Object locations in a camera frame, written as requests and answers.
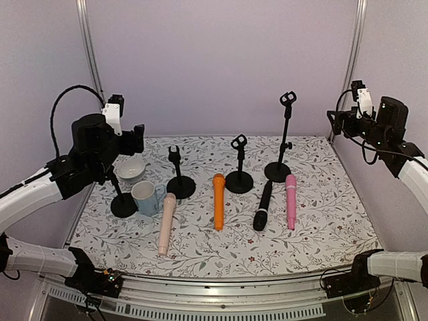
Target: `table surface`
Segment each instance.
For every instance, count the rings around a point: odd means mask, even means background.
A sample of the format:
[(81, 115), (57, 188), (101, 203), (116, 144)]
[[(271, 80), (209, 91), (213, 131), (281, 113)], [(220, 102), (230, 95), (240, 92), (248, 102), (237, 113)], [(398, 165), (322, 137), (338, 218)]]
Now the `table surface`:
[[(290, 231), (285, 184), (274, 183), (266, 228), (252, 228), (267, 179), (263, 169), (278, 157), (280, 137), (250, 136), (244, 171), (254, 188), (242, 195), (225, 190), (225, 224), (214, 230), (215, 173), (225, 176), (237, 167), (233, 137), (147, 138), (142, 154), (144, 179), (167, 184), (175, 169), (168, 147), (181, 149), (181, 172), (197, 189), (178, 201), (166, 257), (158, 256), (162, 213), (119, 219), (110, 211), (116, 193), (110, 182), (96, 185), (83, 210), (72, 246), (83, 249), (98, 268), (132, 274), (186, 278), (276, 276), (337, 268), (353, 257), (380, 247), (372, 224), (350, 179), (324, 137), (290, 137), (292, 150), (284, 162), (296, 176), (297, 222)], [(116, 165), (128, 157), (120, 156)], [(131, 185), (121, 183), (124, 191)]]

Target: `beige microphone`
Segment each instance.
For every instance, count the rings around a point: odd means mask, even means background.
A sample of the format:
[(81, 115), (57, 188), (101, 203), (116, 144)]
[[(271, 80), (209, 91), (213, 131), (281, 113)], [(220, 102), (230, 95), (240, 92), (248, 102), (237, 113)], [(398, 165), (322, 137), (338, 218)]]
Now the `beige microphone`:
[(173, 214), (175, 210), (175, 195), (168, 193), (163, 200), (163, 216), (160, 225), (159, 255), (166, 255), (168, 252), (169, 235), (173, 225)]

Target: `light blue mug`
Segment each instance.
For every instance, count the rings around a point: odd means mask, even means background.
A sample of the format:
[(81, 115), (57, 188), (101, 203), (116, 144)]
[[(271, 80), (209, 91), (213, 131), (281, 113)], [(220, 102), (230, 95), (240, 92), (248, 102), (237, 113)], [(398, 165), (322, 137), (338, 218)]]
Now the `light blue mug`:
[(155, 186), (149, 181), (142, 181), (132, 187), (131, 195), (140, 214), (153, 216), (163, 208), (167, 187), (163, 184)]

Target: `white wall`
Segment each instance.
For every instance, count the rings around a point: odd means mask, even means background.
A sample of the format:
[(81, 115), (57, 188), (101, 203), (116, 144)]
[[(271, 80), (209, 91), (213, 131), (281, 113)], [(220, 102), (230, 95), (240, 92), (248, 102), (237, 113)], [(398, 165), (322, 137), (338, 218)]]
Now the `white wall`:
[[(379, 107), (381, 96), (391, 96), (409, 107), (405, 140), (428, 154), (428, 3), (368, 1), (366, 25), (354, 79), (362, 79)], [(386, 249), (428, 249), (428, 215), (382, 162), (364, 163), (361, 148), (343, 137), (336, 147), (356, 185), (377, 234)], [(421, 300), (421, 320), (428, 318), (428, 290)]]
[[(56, 96), (74, 84), (91, 85), (75, 1), (0, 2), (0, 191), (26, 179), (54, 156), (49, 113)], [(56, 114), (61, 151), (71, 147), (72, 121), (97, 112), (91, 94), (65, 96)], [(62, 246), (81, 196), (34, 213), (8, 235)], [(12, 283), (0, 276), (0, 320), (22, 321), (29, 312), (34, 274)]]
[(104, 88), (152, 135), (327, 135), (357, 1), (104, 0), (88, 12)]

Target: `white bowl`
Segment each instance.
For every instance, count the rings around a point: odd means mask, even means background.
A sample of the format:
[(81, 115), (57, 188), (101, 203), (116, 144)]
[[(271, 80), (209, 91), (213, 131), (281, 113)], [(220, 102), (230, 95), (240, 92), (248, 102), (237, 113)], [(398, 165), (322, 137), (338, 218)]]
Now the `white bowl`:
[(118, 177), (128, 184), (135, 184), (141, 181), (145, 173), (146, 163), (138, 158), (124, 161), (117, 169)]

